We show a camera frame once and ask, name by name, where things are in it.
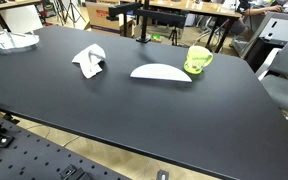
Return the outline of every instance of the table surface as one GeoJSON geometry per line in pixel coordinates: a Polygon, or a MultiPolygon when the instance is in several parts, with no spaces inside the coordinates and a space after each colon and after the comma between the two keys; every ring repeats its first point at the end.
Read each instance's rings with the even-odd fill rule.
{"type": "Polygon", "coordinates": [[[0,55],[1,110],[215,177],[288,179],[288,122],[245,61],[214,54],[192,83],[134,79],[148,63],[183,69],[187,49],[56,26],[36,34],[36,50],[0,55]],[[85,79],[71,60],[93,43],[107,59],[85,79]]]}
{"type": "Polygon", "coordinates": [[[8,1],[7,3],[0,4],[0,9],[10,9],[19,6],[25,6],[30,4],[35,4],[41,2],[41,0],[17,0],[15,1],[8,1]]]}
{"type": "MultiPolygon", "coordinates": [[[[135,0],[121,0],[122,2],[135,2],[135,0]]],[[[209,2],[200,2],[199,4],[195,3],[192,0],[181,0],[181,1],[172,1],[172,0],[150,0],[150,6],[162,7],[168,9],[177,9],[177,10],[186,10],[191,13],[205,13],[209,15],[218,15],[225,17],[241,17],[240,13],[235,12],[234,10],[223,7],[219,3],[209,3],[209,2]]]]}

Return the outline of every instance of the person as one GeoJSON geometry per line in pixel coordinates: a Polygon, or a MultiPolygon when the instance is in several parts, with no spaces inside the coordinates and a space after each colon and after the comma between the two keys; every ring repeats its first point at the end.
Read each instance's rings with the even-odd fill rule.
{"type": "Polygon", "coordinates": [[[241,13],[243,16],[235,21],[231,27],[231,32],[235,35],[241,35],[244,39],[249,42],[253,36],[253,32],[249,29],[243,22],[244,16],[255,16],[259,14],[265,14],[267,11],[281,12],[282,6],[275,5],[270,7],[264,7],[259,9],[251,9],[248,0],[240,0],[240,5],[238,6],[237,12],[241,13]]]}

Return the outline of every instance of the chair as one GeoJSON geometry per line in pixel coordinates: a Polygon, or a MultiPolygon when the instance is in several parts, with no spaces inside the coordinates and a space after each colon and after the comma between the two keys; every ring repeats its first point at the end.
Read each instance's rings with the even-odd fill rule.
{"type": "Polygon", "coordinates": [[[271,51],[256,76],[276,104],[288,112],[288,43],[271,51]]]}

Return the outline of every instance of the lime green cup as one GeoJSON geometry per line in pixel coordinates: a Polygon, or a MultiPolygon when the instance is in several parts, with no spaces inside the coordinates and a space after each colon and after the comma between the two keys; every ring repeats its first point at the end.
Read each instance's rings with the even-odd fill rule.
{"type": "Polygon", "coordinates": [[[188,49],[184,69],[191,74],[199,74],[212,60],[213,54],[208,49],[201,46],[191,46],[188,49]]]}

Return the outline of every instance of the crumpled white cloth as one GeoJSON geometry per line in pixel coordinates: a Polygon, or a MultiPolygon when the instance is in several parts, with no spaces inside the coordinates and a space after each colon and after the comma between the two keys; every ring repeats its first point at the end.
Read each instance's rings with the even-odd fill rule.
{"type": "Polygon", "coordinates": [[[78,53],[72,60],[72,63],[79,63],[83,75],[89,79],[102,71],[98,65],[99,62],[106,58],[103,48],[97,44],[92,44],[80,53],[78,53]]]}

